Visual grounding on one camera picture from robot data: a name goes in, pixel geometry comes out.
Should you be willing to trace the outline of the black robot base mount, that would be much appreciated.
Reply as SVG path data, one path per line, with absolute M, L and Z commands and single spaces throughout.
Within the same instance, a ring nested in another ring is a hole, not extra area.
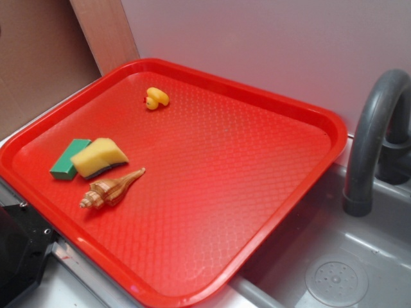
M 40 286 L 54 240 L 52 226 L 31 205 L 1 207 L 1 307 Z

